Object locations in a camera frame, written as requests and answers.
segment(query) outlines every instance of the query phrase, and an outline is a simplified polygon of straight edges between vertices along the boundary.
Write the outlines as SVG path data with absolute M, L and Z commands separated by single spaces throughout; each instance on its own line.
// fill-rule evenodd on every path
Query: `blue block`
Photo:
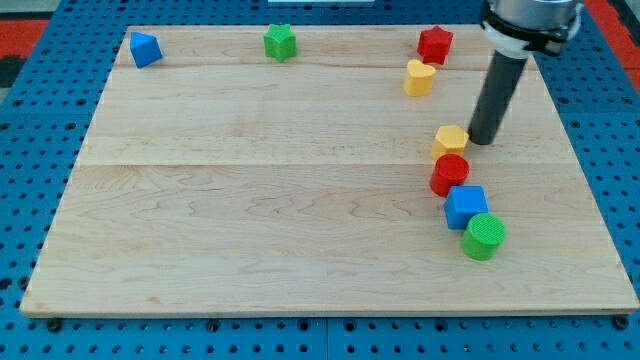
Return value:
M 162 59 L 158 39 L 153 35 L 132 32 L 129 50 L 138 69 Z
M 482 186 L 452 186 L 444 203 L 447 226 L 464 230 L 473 215 L 489 212 Z

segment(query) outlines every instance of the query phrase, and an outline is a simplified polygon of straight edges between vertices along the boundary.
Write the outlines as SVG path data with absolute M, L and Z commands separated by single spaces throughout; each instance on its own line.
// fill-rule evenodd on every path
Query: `plastic block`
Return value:
M 440 126 L 436 133 L 431 158 L 438 160 L 444 154 L 456 154 L 462 156 L 467 146 L 469 134 L 458 125 Z
M 269 25 L 269 31 L 264 34 L 264 54 L 279 62 L 296 56 L 296 35 L 291 25 Z
M 464 183 L 469 175 L 469 163 L 462 156 L 447 154 L 436 161 L 429 186 L 434 193 L 446 197 L 452 186 Z
M 418 54 L 422 55 L 424 63 L 438 63 L 443 65 L 451 42 L 453 41 L 453 33 L 443 30 L 439 26 L 420 32 L 420 40 L 418 42 Z
M 404 91 L 409 96 L 423 96 L 431 92 L 436 69 L 420 60 L 409 60 L 404 78 Z
M 469 220 L 462 235 L 462 251 L 472 259 L 489 260 L 506 237 L 507 229 L 502 220 L 488 213 L 477 214 Z
M 482 186 L 452 186 L 444 203 L 447 226 L 452 230 L 464 230 L 469 220 L 489 212 L 489 205 Z
M 162 59 L 158 39 L 153 35 L 132 32 L 129 50 L 138 69 Z

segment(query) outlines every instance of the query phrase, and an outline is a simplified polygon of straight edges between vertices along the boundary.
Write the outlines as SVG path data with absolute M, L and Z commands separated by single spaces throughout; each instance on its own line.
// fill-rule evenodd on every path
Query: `yellow cube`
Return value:
M 467 146 L 469 134 L 458 125 L 440 126 L 431 148 L 431 158 L 435 161 L 444 154 L 462 156 Z

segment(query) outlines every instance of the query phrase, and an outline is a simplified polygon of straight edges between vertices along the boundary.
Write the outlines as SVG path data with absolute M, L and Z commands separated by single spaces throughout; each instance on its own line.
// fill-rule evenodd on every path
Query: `green block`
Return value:
M 472 259 L 489 260 L 506 237 L 502 220 L 489 213 L 476 214 L 462 235 L 462 250 Z
M 269 25 L 269 31 L 264 34 L 264 54 L 279 62 L 296 56 L 296 35 L 291 31 L 291 25 Z

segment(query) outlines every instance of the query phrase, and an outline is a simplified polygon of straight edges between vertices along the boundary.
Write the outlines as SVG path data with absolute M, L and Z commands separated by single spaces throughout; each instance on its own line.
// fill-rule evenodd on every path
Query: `wooden board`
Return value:
M 147 27 L 125 36 L 22 301 L 32 317 L 468 316 L 638 308 L 533 60 L 497 142 L 470 145 L 509 236 L 467 258 L 427 181 L 492 50 L 455 40 L 432 94 L 402 83 L 424 26 Z

